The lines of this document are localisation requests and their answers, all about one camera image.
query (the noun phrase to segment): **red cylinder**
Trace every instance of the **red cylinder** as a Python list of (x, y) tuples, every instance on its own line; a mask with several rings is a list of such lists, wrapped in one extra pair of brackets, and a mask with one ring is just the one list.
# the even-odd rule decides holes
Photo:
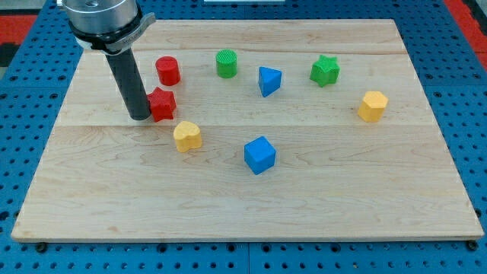
[(155, 63), (155, 68), (158, 70), (159, 81), (165, 86), (175, 85), (181, 80), (180, 69), (174, 57), (159, 58)]

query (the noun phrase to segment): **green block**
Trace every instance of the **green block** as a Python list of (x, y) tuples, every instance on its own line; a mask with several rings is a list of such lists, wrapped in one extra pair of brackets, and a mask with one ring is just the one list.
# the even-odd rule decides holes
[(237, 75), (237, 54), (231, 49), (222, 49), (216, 55), (216, 72), (222, 78)]
[(313, 64), (310, 79), (318, 83), (320, 87), (327, 84), (335, 84), (340, 67), (336, 63), (336, 57), (328, 58), (321, 55), (320, 59)]

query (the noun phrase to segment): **green cylinder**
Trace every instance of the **green cylinder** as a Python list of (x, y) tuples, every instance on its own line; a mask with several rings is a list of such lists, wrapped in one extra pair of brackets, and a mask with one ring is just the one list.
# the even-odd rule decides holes
[(216, 55), (216, 72), (222, 78), (237, 75), (237, 54), (231, 49), (222, 49)]

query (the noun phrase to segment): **blue triangular block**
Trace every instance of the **blue triangular block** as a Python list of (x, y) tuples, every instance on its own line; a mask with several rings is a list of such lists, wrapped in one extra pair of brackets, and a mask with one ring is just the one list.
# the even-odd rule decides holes
[(262, 96), (268, 97), (281, 87), (282, 72), (266, 67), (259, 67), (259, 88)]

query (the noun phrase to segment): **blue pegboard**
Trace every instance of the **blue pegboard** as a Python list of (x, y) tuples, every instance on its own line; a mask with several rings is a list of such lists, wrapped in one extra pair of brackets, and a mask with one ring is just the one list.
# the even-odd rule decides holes
[[(158, 19), (393, 18), (485, 228), (487, 76), (441, 0), (203, 5), (141, 0)], [(0, 81), (0, 273), (487, 272), (477, 242), (19, 244), (10, 238), (81, 48), (49, 0)]]

